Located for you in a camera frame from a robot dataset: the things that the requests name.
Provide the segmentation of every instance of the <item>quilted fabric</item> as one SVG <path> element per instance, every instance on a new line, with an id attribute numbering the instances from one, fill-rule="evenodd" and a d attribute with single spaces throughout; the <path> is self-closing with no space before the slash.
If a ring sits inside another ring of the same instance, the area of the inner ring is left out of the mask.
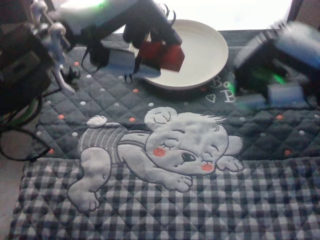
<path id="1" fill-rule="evenodd" d="M 106 69 L 93 74 L 79 68 L 82 76 L 75 95 L 60 92 L 47 97 L 36 134 L 52 150 L 47 158 L 25 166 L 9 238 L 319 238 L 320 112 L 303 105 L 260 110 L 236 105 L 228 90 L 228 69 L 258 32 L 221 33 L 229 46 L 228 62 L 205 86 L 176 92 L 142 79 L 126 84 Z M 117 35 L 104 43 L 128 47 Z M 67 56 L 68 64 L 81 62 L 84 51 L 75 48 Z M 84 64 L 95 70 L 88 60 Z M 114 164 L 107 183 L 96 192 L 99 207 L 80 213 L 67 191 L 84 176 L 77 145 L 88 129 L 87 121 L 99 115 L 128 133 L 150 131 L 145 116 L 158 107 L 225 118 L 228 136 L 243 139 L 236 160 L 244 170 L 217 169 L 193 176 L 190 189 L 181 193 L 142 181 L 124 163 Z M 41 148 L 33 146 L 35 152 Z"/>
<path id="2" fill-rule="evenodd" d="M 320 158 L 245 161 L 196 177 L 187 193 L 136 178 L 123 164 L 82 214 L 66 198 L 79 160 L 24 168 L 10 239 L 314 240 L 320 236 Z"/>

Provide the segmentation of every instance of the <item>bear's tail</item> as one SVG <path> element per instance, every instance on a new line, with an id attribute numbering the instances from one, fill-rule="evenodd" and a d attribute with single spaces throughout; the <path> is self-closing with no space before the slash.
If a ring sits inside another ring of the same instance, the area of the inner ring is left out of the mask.
<path id="1" fill-rule="evenodd" d="M 107 123 L 107 118 L 105 116 L 96 115 L 96 116 L 90 118 L 90 120 L 86 124 L 91 129 L 97 129 L 97 128 L 102 127 L 106 123 Z"/>

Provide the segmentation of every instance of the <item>orange cheek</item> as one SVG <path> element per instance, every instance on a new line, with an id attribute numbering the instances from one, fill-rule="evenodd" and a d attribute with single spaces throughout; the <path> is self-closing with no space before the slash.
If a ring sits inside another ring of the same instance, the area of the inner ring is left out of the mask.
<path id="1" fill-rule="evenodd" d="M 212 165 L 212 163 L 207 162 L 201 166 L 201 169 L 205 172 L 211 172 L 215 169 L 215 167 Z"/>
<path id="2" fill-rule="evenodd" d="M 153 154 L 157 157 L 163 157 L 164 155 L 166 155 L 166 150 L 162 147 L 157 147 L 153 150 Z"/>

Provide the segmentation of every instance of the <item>bear's ear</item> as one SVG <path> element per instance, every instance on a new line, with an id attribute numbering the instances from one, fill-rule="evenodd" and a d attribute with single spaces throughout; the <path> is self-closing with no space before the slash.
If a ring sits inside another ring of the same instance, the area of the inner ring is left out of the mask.
<path id="1" fill-rule="evenodd" d="M 171 107 L 157 107 L 150 110 L 144 118 L 145 124 L 151 129 L 156 130 L 178 116 L 177 111 Z"/>

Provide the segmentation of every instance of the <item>embroidered bear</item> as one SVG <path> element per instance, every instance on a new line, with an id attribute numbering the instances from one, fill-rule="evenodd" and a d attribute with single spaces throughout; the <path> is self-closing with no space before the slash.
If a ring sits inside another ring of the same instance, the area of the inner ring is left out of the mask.
<path id="1" fill-rule="evenodd" d="M 78 144 L 83 177 L 67 192 L 78 211 L 99 208 L 97 192 L 108 181 L 112 164 L 125 163 L 139 179 L 161 184 L 168 190 L 187 192 L 192 176 L 211 174 L 218 168 L 244 169 L 233 156 L 243 146 L 242 138 L 228 136 L 225 119 L 191 112 L 177 114 L 170 107 L 157 107 L 145 116 L 152 130 L 128 131 L 119 123 L 95 116 Z"/>

